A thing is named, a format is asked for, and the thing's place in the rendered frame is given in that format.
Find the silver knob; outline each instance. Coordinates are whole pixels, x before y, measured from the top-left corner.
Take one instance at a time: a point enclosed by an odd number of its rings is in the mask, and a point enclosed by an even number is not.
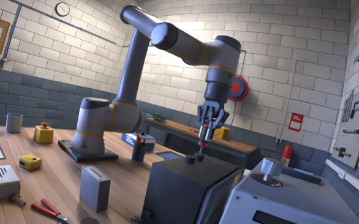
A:
[[[263,180],[269,182],[272,180],[272,177],[281,175],[282,169],[282,162],[271,158],[264,158],[260,171],[264,174]]]

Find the round dial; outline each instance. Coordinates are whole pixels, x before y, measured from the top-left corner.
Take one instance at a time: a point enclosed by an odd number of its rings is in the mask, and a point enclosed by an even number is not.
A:
[[[69,5],[64,2],[61,2],[58,5],[56,5],[55,10],[56,13],[62,17],[67,16],[70,12]]]

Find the fire safety sign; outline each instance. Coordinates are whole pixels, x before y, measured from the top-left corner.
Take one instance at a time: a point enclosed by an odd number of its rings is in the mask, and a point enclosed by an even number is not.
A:
[[[300,132],[301,125],[303,124],[304,115],[292,113],[292,118],[289,124],[289,130]]]

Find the fire extinguisher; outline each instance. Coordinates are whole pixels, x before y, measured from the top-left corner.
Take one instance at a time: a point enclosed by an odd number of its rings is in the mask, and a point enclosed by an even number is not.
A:
[[[293,154],[293,147],[292,147],[292,144],[290,144],[285,147],[285,149],[283,150],[283,153],[282,153],[281,162],[283,163],[284,166],[289,167],[290,159],[292,158],[292,154]]]

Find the wooden table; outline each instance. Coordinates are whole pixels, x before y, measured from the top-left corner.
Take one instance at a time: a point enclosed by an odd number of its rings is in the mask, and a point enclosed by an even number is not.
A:
[[[167,123],[161,123],[159,121],[155,121],[152,118],[146,118],[146,129],[145,129],[146,133],[148,133],[149,127],[154,127],[164,131],[165,136],[163,140],[163,145],[165,145],[165,142],[167,140],[167,134],[176,135],[180,138],[189,140],[196,144],[199,142],[199,134],[191,132],[189,130],[192,129],[193,131],[199,131],[199,129],[195,129],[193,127],[189,127],[187,125],[180,124],[174,121],[169,121],[169,120],[166,121]],[[243,177],[243,172],[246,167],[249,154],[251,154],[252,152],[258,149],[257,146],[252,146],[250,144],[241,143],[235,140],[230,140],[230,141],[221,140],[215,137],[211,142],[208,143],[208,147],[211,149],[215,149],[242,158],[242,162],[240,164],[240,167],[242,168],[242,173],[240,175],[239,181]]]
[[[42,205],[42,198],[76,224],[87,217],[98,219],[100,224],[130,224],[130,218],[141,213],[151,164],[163,160],[155,153],[170,150],[156,144],[153,152],[146,153],[145,163],[134,163],[129,160],[132,146],[121,141],[121,134],[105,132],[105,146],[117,153],[119,159],[76,163],[58,146],[58,140],[71,140],[74,133],[55,129],[52,144],[38,144],[33,140],[34,128],[22,128],[20,133],[11,134],[0,127],[0,145],[7,157],[0,160],[0,166],[12,166],[21,181],[21,196],[26,202],[22,206],[12,204],[8,198],[0,199],[0,224],[56,224],[56,219],[31,208],[32,203]],[[27,154],[43,160],[41,169],[30,172],[19,167],[19,157]],[[94,165],[112,180],[107,211],[95,213],[80,198],[83,165]]]

